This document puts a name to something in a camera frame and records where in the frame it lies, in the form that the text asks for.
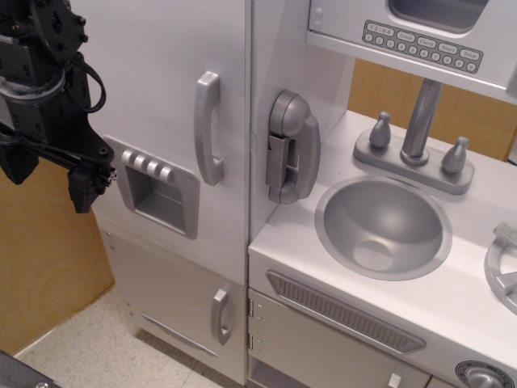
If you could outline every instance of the countertop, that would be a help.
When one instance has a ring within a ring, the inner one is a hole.
[[[265,275],[273,269],[410,332],[416,330],[427,348],[406,359],[423,369],[454,381],[456,365],[466,361],[462,355],[474,360],[488,357],[517,382],[517,315],[494,296],[484,273],[494,228],[503,221],[517,227],[517,169],[468,152],[476,168],[469,191],[459,196],[440,192],[354,160],[355,140],[375,123],[354,112],[341,119],[322,146],[311,195],[280,205],[251,243],[250,287],[277,297]],[[403,137],[405,131],[392,126],[392,133]],[[442,151],[450,147],[432,138],[427,145]],[[360,175],[405,181],[438,202],[453,232],[452,248],[440,267],[418,279],[386,281],[359,275],[330,256],[314,227],[317,203],[334,184]],[[460,350],[444,353],[451,349]]]

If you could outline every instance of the gray sink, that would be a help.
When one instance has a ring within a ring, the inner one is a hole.
[[[424,276],[451,249],[451,223],[442,208],[424,191],[380,176],[334,185],[317,204],[315,223],[339,263],[375,279]]]

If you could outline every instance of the microwave keypad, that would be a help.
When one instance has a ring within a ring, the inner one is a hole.
[[[483,58],[479,50],[371,20],[364,24],[363,42],[471,74],[477,72]]]

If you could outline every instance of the faucet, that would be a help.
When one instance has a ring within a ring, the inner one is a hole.
[[[459,137],[447,153],[426,147],[442,87],[424,80],[404,138],[391,136],[389,113],[382,112],[376,125],[359,136],[355,158],[444,192],[467,192],[474,175],[473,164],[466,160],[469,140]]]
[[[426,78],[418,94],[401,150],[402,160],[412,166],[421,166],[429,160],[426,141],[442,94],[442,86],[441,82]]]

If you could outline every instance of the tiled floor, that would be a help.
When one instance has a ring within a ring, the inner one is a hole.
[[[16,357],[65,388],[241,388],[126,323],[116,289]]]

